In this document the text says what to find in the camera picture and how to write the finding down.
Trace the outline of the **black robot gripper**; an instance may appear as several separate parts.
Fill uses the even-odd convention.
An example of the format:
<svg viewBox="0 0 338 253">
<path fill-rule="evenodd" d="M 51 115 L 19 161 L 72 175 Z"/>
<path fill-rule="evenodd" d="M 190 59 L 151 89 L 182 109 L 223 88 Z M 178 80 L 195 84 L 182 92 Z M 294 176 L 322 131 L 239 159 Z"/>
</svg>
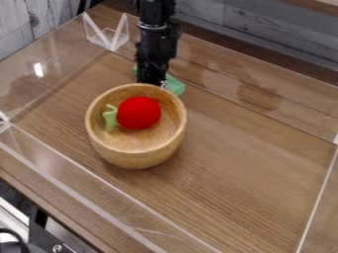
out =
<svg viewBox="0 0 338 253">
<path fill-rule="evenodd" d="M 167 85 L 170 60 L 177 56 L 181 25 L 174 22 L 161 25 L 139 22 L 138 28 L 142 36 L 136 43 L 138 81 L 163 87 Z"/>
</svg>

